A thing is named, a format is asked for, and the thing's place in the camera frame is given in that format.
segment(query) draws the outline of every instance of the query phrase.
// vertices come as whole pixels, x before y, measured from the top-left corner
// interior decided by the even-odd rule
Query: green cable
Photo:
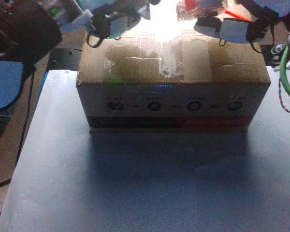
[[[289,84],[289,81],[287,79],[287,74],[286,74],[286,69],[287,69],[286,66],[288,62],[288,57],[289,57],[289,50],[288,50],[288,47],[286,47],[286,50],[284,52],[284,55],[282,56],[281,63],[280,63],[280,80],[285,91],[290,96],[290,84]]]

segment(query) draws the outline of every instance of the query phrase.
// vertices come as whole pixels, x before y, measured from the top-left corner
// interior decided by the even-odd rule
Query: red object
[[[197,7],[196,0],[185,0],[185,11],[190,12]]]
[[[246,18],[244,16],[241,16],[239,14],[236,14],[236,13],[233,13],[233,12],[230,12],[228,10],[225,11],[226,14],[234,17],[234,18],[237,18],[237,19],[241,19],[241,20],[244,20],[244,21],[248,21],[248,22],[251,22],[251,20],[249,18]]]

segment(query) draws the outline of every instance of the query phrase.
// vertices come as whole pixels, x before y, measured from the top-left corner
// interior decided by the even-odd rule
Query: transparent plastic container
[[[178,21],[217,16],[226,11],[227,0],[182,0],[177,6]]]

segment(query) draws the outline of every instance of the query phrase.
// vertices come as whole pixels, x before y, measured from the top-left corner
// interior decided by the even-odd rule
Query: green light
[[[53,8],[51,11],[50,11],[50,15],[52,17],[56,16],[59,12],[59,9],[58,8]]]

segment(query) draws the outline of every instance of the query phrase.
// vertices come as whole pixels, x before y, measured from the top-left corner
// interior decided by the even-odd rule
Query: blue object
[[[22,87],[23,69],[20,62],[0,61],[0,110],[17,100]]]

